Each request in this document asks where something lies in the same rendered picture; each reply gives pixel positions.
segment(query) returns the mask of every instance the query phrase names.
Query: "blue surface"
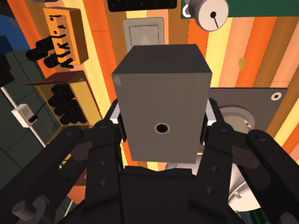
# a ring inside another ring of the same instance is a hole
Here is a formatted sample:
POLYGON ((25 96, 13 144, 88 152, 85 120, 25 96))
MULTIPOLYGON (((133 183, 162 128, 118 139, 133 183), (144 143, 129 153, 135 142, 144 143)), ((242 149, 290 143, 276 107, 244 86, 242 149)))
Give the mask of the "blue surface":
POLYGON ((6 36, 0 36, 0 55, 12 52, 12 46, 6 36))
POLYGON ((13 50, 30 50, 30 46, 22 33, 21 28, 16 28, 9 22, 10 17, 0 15, 0 36, 6 36, 13 50))

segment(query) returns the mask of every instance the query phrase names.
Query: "open box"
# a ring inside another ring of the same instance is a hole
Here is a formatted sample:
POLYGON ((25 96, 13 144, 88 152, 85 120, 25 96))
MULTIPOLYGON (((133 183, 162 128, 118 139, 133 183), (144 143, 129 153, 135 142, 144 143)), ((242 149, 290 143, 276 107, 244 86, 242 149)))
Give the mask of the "open box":
POLYGON ((49 107, 51 108, 52 113, 55 115, 57 120, 62 126, 71 126, 71 125, 95 125, 99 120, 102 120, 99 107, 96 104, 94 95, 89 87, 87 78, 84 71, 74 71, 74 72, 61 72, 54 73, 50 77, 46 78, 44 81, 39 83, 23 83, 21 85, 35 85, 39 90, 40 94, 43 96, 49 107), (57 84, 66 84, 68 83, 73 91, 75 98, 81 107, 81 110, 87 119, 86 123, 77 122, 76 124, 62 125, 60 118, 62 116, 57 116, 54 113, 53 107, 48 104, 48 100, 54 95, 51 91, 51 88, 57 84))

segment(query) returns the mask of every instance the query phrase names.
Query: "block top face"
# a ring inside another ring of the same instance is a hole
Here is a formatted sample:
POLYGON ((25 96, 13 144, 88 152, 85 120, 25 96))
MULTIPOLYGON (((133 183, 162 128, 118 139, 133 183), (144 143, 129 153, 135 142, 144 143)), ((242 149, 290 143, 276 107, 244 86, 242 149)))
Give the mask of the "block top face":
POLYGON ((113 74, 212 73, 196 44, 133 46, 113 74))

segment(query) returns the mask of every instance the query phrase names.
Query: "dial needle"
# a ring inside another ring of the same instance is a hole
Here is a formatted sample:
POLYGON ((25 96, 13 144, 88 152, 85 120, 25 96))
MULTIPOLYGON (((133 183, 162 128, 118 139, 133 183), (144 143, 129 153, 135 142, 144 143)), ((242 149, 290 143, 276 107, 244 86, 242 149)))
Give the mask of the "dial needle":
POLYGON ((215 17, 216 17, 216 12, 211 12, 211 15, 210 15, 210 16, 211 16, 211 18, 214 18, 215 23, 216 23, 216 26, 217 26, 217 28, 219 28, 219 27, 218 27, 218 24, 217 24, 217 21, 216 21, 216 18, 215 18, 215 17))

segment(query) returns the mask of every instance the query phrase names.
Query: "dial gauge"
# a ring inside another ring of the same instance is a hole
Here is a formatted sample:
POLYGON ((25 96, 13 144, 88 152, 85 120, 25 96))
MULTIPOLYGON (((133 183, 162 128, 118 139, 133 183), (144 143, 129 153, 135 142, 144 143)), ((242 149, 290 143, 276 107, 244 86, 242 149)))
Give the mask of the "dial gauge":
POLYGON ((192 0, 189 12, 201 29, 212 32, 226 22, 229 6, 226 0, 192 0))

